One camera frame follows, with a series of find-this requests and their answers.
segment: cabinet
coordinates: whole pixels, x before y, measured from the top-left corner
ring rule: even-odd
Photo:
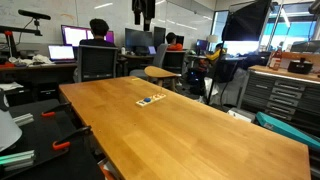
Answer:
[[[320,78],[310,77],[254,66],[248,71],[238,107],[264,112],[320,137]]]

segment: black table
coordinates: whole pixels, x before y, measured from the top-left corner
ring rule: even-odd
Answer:
[[[52,149],[52,143],[75,130],[70,118],[65,112],[57,112],[54,118],[42,118],[40,116],[41,112],[58,104],[57,100],[47,100],[10,108],[12,117],[31,113],[34,116],[34,122],[22,126],[23,134],[16,143],[16,147],[1,152],[0,156],[35,150],[37,157],[34,165],[37,165],[61,154],[62,151]],[[77,138],[70,142],[71,146],[67,154],[9,179],[104,179],[93,156],[84,146],[83,139]],[[5,177],[17,171],[19,170],[6,172]]]

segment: whiteboard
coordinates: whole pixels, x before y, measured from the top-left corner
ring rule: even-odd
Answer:
[[[108,23],[110,30],[114,31],[115,44],[122,46],[125,42],[125,28],[143,30],[142,24],[134,25],[131,2],[131,0],[1,0],[0,25],[23,28],[31,17],[19,15],[19,9],[48,14],[51,16],[50,21],[40,20],[43,36],[23,34],[21,42],[62,44],[61,25],[90,27],[91,19],[101,18]],[[107,3],[112,5],[95,8]],[[150,31],[153,32],[155,26],[167,28],[167,33],[174,32],[184,36],[184,48],[189,49],[197,39],[206,39],[210,34],[212,19],[203,18],[192,11],[164,2],[156,6],[156,17],[152,19]],[[35,29],[35,26],[31,23],[27,28]],[[19,33],[14,33],[14,37],[18,42]],[[4,35],[0,34],[0,42],[5,42]]]

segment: papers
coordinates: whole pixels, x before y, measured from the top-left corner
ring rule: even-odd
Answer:
[[[20,84],[13,82],[9,84],[0,84],[0,88],[3,89],[4,91],[16,89],[16,88],[23,88]]]

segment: person sitting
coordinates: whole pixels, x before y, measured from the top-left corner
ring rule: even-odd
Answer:
[[[170,32],[166,36],[167,42],[169,44],[167,50],[168,51],[182,51],[183,46],[180,43],[177,43],[177,36],[173,33]]]
[[[214,54],[212,54],[212,55],[206,54],[207,59],[209,59],[211,61],[217,60],[220,56],[221,47],[222,47],[222,43],[217,44]]]
[[[83,39],[80,41],[80,45],[116,47],[114,43],[104,40],[104,37],[109,31],[109,26],[106,21],[103,19],[92,19],[90,21],[90,27],[93,39]]]

